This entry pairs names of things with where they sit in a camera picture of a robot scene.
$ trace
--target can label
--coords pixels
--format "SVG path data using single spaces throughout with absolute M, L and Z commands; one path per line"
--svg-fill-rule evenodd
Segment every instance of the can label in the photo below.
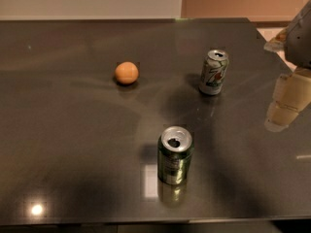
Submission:
M 199 89 L 206 94 L 216 95 L 221 92 L 228 56 L 223 50 L 210 50 L 204 61 Z
M 167 128 L 157 143 L 157 175 L 164 183 L 182 183 L 188 174 L 193 141 L 182 127 Z

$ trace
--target can lid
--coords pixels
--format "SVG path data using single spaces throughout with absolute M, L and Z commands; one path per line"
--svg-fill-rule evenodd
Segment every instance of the can lid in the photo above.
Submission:
M 228 60 L 228 55 L 224 50 L 210 50 L 207 55 L 209 58 L 217 61 Z
M 189 149 L 192 136 L 187 129 L 173 126 L 164 130 L 161 141 L 168 150 L 182 152 Z

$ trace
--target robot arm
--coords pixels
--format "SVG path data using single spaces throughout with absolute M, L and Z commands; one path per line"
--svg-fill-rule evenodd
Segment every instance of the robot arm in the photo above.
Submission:
M 283 32 L 286 59 L 298 67 L 275 85 L 265 121 L 273 132 L 287 128 L 311 102 L 311 0 Z
M 311 68 L 311 0 L 289 24 L 284 51 L 292 64 Z

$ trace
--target black tabletop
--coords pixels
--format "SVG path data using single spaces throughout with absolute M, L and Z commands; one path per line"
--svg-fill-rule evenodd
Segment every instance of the black tabletop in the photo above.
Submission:
M 247 19 L 2 21 L 0 36 L 1 225 L 311 216 L 310 111 L 264 128 L 290 70 Z M 198 91 L 210 49 L 230 60 L 216 96 Z M 156 175 L 172 125 L 194 138 L 177 186 Z

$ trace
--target wall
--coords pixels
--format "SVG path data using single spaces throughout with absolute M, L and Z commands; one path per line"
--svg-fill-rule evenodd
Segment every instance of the wall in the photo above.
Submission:
M 180 17 L 182 0 L 0 0 L 0 19 Z
M 248 17 L 290 21 L 308 0 L 183 0 L 183 17 Z
M 248 17 L 289 21 L 308 0 L 0 0 L 0 19 Z

